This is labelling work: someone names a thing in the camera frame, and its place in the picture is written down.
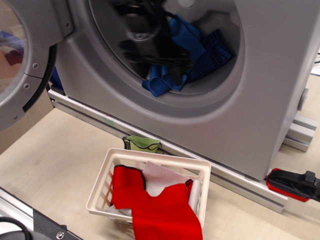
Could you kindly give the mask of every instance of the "green cloth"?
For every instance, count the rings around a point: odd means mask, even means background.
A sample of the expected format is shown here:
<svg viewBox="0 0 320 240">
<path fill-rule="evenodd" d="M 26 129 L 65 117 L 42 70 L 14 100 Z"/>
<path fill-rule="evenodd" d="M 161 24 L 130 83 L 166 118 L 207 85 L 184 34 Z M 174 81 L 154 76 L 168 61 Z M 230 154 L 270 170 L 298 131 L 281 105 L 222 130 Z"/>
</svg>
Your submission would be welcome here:
<svg viewBox="0 0 320 240">
<path fill-rule="evenodd" d="M 128 136 L 122 138 L 124 149 L 155 153 L 160 145 L 160 141 L 148 137 Z"/>
</svg>

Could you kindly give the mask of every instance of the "door glass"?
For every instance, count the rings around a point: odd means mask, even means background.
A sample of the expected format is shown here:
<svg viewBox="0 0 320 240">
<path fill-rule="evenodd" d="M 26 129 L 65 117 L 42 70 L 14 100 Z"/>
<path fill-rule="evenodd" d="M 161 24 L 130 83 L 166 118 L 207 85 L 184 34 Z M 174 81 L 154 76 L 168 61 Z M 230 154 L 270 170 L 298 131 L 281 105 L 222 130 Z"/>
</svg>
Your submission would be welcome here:
<svg viewBox="0 0 320 240">
<path fill-rule="evenodd" d="M 18 17 L 0 0 L 0 102 L 15 89 L 24 73 L 26 43 Z"/>
</svg>

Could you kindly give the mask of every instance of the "blue cloth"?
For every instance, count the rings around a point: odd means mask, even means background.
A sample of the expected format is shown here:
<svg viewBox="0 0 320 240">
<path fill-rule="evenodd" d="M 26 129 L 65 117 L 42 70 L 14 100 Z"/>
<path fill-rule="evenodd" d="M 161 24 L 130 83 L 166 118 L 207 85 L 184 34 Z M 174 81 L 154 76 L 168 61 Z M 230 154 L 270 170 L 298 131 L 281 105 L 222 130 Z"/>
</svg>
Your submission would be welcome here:
<svg viewBox="0 0 320 240">
<path fill-rule="evenodd" d="M 0 31 L 0 46 L 13 48 L 20 52 L 22 56 L 25 52 L 25 40 L 17 38 L 16 36 L 5 31 Z"/>
<path fill-rule="evenodd" d="M 184 84 L 191 83 L 214 71 L 233 56 L 223 43 L 219 30 L 201 40 L 201 31 L 180 17 L 172 18 L 168 24 L 172 40 L 189 51 L 194 67 L 182 76 L 182 84 L 176 85 L 168 66 L 153 64 L 149 80 L 142 81 L 142 87 L 155 97 L 161 96 L 170 89 L 180 91 Z"/>
<path fill-rule="evenodd" d="M 185 83 L 191 83 L 226 64 L 232 57 L 232 52 L 222 40 L 219 29 L 201 40 L 206 52 L 201 55 L 192 71 L 188 73 Z"/>
</svg>

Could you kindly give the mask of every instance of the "screw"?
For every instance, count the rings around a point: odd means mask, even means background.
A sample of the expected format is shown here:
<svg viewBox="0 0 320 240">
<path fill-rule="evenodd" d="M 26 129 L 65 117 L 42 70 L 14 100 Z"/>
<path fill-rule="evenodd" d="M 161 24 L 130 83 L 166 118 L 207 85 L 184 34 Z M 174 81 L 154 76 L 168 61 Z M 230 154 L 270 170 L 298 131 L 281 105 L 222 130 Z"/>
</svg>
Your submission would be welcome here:
<svg viewBox="0 0 320 240">
<path fill-rule="evenodd" d="M 34 64 L 32 64 L 32 67 L 33 67 L 34 69 L 37 69 L 37 68 L 39 68 L 39 64 L 35 62 Z"/>
<path fill-rule="evenodd" d="M 30 84 L 29 84 L 29 83 L 26 83 L 25 85 L 23 85 L 23 88 L 24 88 L 24 89 L 29 89 L 29 88 L 30 88 Z"/>
<path fill-rule="evenodd" d="M 65 236 L 64 232 L 63 231 L 60 231 L 56 234 L 56 239 L 63 239 Z"/>
</svg>

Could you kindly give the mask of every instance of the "washing machine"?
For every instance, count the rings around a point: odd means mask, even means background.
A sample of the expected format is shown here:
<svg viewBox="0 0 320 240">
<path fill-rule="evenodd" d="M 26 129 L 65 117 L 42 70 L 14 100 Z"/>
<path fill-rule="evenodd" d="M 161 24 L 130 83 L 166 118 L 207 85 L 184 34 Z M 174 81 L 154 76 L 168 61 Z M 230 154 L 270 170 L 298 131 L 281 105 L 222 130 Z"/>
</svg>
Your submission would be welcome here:
<svg viewBox="0 0 320 240">
<path fill-rule="evenodd" d="M 134 36 L 118 5 L 161 6 L 203 37 L 219 30 L 233 57 L 155 97 L 121 47 Z M 103 114 L 110 129 L 124 124 L 258 181 L 303 103 L 320 47 L 318 0 L 2 0 L 1 9 L 17 22 L 0 21 L 0 45 L 7 61 L 20 57 L 16 72 L 1 70 L 1 130 L 23 117 L 56 67 L 63 89 L 53 95 Z"/>
</svg>

